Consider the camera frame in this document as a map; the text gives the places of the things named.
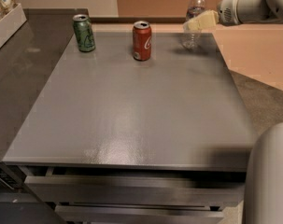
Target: table top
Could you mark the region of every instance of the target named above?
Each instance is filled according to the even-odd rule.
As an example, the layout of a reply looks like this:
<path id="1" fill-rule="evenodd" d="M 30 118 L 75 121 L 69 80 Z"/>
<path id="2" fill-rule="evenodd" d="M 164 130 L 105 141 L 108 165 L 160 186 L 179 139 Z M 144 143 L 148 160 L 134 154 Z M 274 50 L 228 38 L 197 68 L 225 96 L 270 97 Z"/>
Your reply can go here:
<path id="1" fill-rule="evenodd" d="M 84 11 L 26 9 L 27 22 L 0 48 L 0 162 L 70 41 L 74 14 Z"/>
<path id="2" fill-rule="evenodd" d="M 212 34 L 199 49 L 153 34 L 132 56 L 132 33 L 73 37 L 3 158 L 6 163 L 246 171 L 257 134 Z"/>

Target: can label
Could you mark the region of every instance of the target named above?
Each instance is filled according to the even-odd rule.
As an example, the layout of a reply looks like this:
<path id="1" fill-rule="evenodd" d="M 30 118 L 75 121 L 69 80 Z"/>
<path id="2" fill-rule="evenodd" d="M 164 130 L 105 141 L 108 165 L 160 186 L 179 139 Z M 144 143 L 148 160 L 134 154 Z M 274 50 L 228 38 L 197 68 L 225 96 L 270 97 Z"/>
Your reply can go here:
<path id="1" fill-rule="evenodd" d="M 89 17 L 87 15 L 76 15 L 73 21 L 78 49 L 83 52 L 94 50 L 95 42 Z"/>
<path id="2" fill-rule="evenodd" d="M 133 28 L 133 56 L 139 61 L 145 61 L 151 54 L 151 28 L 147 21 L 137 21 Z"/>

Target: white robot part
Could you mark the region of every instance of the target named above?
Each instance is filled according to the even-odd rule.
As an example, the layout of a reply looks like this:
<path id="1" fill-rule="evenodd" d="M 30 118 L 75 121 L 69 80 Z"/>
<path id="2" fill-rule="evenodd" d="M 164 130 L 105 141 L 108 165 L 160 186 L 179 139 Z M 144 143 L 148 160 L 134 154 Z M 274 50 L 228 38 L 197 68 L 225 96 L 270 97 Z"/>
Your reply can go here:
<path id="1" fill-rule="evenodd" d="M 222 0 L 218 4 L 218 13 L 221 24 L 226 26 L 279 22 L 267 0 Z"/>
<path id="2" fill-rule="evenodd" d="M 283 22 L 283 0 L 222 0 L 218 4 L 220 23 L 226 26 L 241 23 Z"/>
<path id="3" fill-rule="evenodd" d="M 245 187 L 246 224 L 283 224 L 283 123 L 251 151 Z"/>

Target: gray cabinet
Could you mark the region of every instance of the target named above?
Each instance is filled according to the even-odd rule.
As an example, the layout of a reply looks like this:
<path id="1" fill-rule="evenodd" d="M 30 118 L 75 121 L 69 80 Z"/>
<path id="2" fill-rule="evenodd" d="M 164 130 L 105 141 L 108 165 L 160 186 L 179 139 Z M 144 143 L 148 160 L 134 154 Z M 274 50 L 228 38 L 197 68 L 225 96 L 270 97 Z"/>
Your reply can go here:
<path id="1" fill-rule="evenodd" d="M 25 185 L 65 221 L 218 223 L 243 200 L 243 174 L 49 168 Z"/>

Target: red can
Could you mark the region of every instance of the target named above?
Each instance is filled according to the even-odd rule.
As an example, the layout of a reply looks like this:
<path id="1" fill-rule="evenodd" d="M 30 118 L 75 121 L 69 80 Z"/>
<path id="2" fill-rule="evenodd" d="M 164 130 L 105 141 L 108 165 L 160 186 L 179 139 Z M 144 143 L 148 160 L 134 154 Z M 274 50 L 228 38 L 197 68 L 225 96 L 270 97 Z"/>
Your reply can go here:
<path id="1" fill-rule="evenodd" d="M 151 28 L 147 21 L 137 21 L 133 28 L 134 58 L 145 61 L 151 54 Z"/>

